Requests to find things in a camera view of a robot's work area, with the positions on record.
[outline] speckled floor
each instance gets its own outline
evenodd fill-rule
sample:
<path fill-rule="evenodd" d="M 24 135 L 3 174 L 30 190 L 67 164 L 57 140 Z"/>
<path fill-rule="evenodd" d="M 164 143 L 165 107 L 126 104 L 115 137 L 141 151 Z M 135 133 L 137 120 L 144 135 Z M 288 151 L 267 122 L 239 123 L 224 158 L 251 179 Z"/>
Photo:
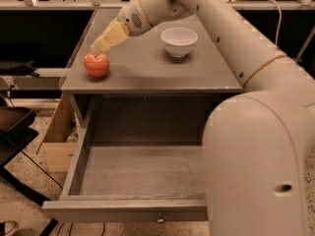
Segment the speckled floor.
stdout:
<path fill-rule="evenodd" d="M 16 105 L 23 105 L 29 108 L 39 110 L 39 114 L 31 125 L 39 131 L 39 136 L 24 149 L 24 153 L 30 156 L 43 169 L 47 170 L 44 154 L 40 149 L 40 143 L 43 139 L 45 130 L 51 120 L 51 115 L 57 105 L 57 101 L 33 100 L 18 101 Z M 41 192 L 51 200 L 57 200 L 61 193 L 60 187 L 44 175 L 34 164 L 22 153 L 17 155 L 6 168 L 14 174 L 19 180 Z M 59 183 L 63 184 L 66 173 L 51 173 Z M 307 207 L 309 213 L 310 235 L 315 235 L 315 151 L 311 152 L 305 163 L 305 186 L 307 194 Z M 19 222 L 19 230 L 15 236 L 37 236 L 50 221 L 41 208 L 29 201 L 24 196 L 14 191 L 7 184 L 0 181 L 0 221 L 16 220 Z M 61 224 L 59 223 L 51 235 L 57 235 Z M 71 235 L 101 235 L 101 223 L 78 223 L 73 224 Z M 71 224 L 64 224 L 59 232 L 60 236 L 69 235 Z M 151 235 L 151 236 L 206 236 L 210 235 L 208 222 L 177 222 L 157 225 L 155 223 L 106 223 L 104 235 Z"/>

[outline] red object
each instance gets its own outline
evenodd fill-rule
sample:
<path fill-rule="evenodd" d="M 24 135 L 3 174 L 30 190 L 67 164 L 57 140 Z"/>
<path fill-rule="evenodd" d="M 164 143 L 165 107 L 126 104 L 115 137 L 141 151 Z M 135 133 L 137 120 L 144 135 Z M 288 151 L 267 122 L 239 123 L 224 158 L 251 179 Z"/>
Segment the red object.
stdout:
<path fill-rule="evenodd" d="M 109 59 L 103 53 L 99 54 L 97 57 L 91 53 L 87 54 L 84 63 L 88 73 L 96 78 L 103 77 L 107 74 L 110 65 Z"/>

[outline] white cable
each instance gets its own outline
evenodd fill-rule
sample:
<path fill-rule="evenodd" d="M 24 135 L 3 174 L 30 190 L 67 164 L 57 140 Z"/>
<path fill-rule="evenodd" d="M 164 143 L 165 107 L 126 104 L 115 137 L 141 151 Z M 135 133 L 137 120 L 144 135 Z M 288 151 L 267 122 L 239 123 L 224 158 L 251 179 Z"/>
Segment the white cable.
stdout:
<path fill-rule="evenodd" d="M 276 32 L 276 41 L 275 41 L 275 44 L 278 45 L 279 31 L 280 31 L 280 26 L 281 26 L 282 20 L 283 20 L 283 13 L 282 13 L 282 9 L 279 6 L 279 3 L 276 0 L 268 0 L 268 2 L 271 2 L 274 5 L 276 5 L 278 8 L 278 11 L 279 11 L 279 21 L 278 21 L 277 32 Z"/>

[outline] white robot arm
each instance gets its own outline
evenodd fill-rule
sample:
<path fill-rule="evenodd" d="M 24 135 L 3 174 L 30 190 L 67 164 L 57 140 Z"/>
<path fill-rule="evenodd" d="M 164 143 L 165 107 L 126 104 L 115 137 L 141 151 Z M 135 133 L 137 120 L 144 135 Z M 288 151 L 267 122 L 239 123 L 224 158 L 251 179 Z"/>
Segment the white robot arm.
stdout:
<path fill-rule="evenodd" d="M 133 0 L 94 54 L 160 22 L 197 15 L 247 91 L 223 102 L 204 132 L 212 236 L 306 236 L 304 160 L 315 148 L 315 82 L 221 0 Z"/>

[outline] screw hole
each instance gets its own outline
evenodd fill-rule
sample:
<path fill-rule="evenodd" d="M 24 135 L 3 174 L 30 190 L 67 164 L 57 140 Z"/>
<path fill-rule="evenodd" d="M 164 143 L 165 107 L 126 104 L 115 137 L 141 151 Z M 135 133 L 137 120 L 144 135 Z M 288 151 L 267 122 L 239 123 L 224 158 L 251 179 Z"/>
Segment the screw hole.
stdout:
<path fill-rule="evenodd" d="M 275 191 L 277 193 L 286 193 L 286 192 L 289 192 L 290 190 L 292 190 L 291 185 L 279 185 L 275 188 Z"/>

